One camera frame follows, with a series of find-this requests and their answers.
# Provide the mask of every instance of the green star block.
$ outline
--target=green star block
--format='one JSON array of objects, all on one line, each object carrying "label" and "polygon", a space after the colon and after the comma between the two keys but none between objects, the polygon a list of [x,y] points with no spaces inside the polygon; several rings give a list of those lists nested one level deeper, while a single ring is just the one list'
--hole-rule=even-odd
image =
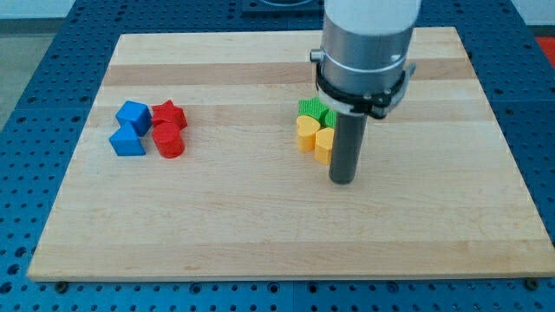
[{"label": "green star block", "polygon": [[337,118],[337,112],[334,111],[334,110],[330,110],[326,114],[326,117],[323,119],[323,126],[324,127],[335,128],[336,127],[336,118]]},{"label": "green star block", "polygon": [[323,124],[326,114],[330,109],[322,104],[318,97],[314,97],[310,100],[300,100],[298,102],[298,115],[307,115],[315,120],[318,120],[320,124]]}]

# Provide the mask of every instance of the blue pegboard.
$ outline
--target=blue pegboard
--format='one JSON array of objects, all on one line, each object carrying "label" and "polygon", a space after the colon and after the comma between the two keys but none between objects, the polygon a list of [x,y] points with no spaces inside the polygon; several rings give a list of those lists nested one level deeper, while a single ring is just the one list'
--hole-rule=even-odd
[{"label": "blue pegboard", "polygon": [[[457,28],[554,240],[555,75],[516,9],[509,0],[423,0],[418,26]],[[0,312],[554,310],[550,278],[65,289],[25,277],[120,34],[321,27],[321,12],[243,16],[239,0],[77,0],[0,133]]]}]

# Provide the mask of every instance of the wood grain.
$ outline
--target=wood grain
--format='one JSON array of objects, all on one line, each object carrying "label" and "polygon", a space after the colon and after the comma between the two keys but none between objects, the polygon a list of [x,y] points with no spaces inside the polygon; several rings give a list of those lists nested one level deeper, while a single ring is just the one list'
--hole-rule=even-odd
[{"label": "wood grain", "polygon": [[[316,93],[306,56],[319,36],[122,36],[28,275],[144,282],[555,274],[555,250],[456,31],[415,30],[418,74],[399,108],[369,120],[350,185],[334,185],[327,166],[297,150],[297,101]],[[108,137],[118,106],[167,98],[186,110],[185,153],[162,159],[148,133],[147,155],[116,157]]]}]

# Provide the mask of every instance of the yellow block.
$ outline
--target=yellow block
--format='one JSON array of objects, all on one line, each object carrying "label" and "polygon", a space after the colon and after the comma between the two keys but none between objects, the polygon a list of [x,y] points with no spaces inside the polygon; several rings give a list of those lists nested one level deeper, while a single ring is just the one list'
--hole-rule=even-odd
[{"label": "yellow block", "polygon": [[320,123],[310,116],[297,117],[298,150],[308,152],[314,149],[316,132],[320,130]]},{"label": "yellow block", "polygon": [[314,158],[325,165],[329,165],[331,162],[333,134],[333,128],[329,127],[316,132],[316,147],[314,150]]}]

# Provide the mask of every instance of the blue cube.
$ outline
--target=blue cube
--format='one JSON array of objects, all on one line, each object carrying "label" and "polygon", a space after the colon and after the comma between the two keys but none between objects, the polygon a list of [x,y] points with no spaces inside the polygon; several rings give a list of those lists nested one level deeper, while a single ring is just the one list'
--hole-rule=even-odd
[{"label": "blue cube", "polygon": [[121,126],[126,122],[130,122],[140,137],[147,134],[148,129],[152,126],[152,115],[148,110],[148,106],[134,101],[126,101],[115,115],[115,118]]},{"label": "blue cube", "polygon": [[118,156],[141,156],[146,154],[131,122],[124,123],[118,131],[112,134],[109,141]]}]

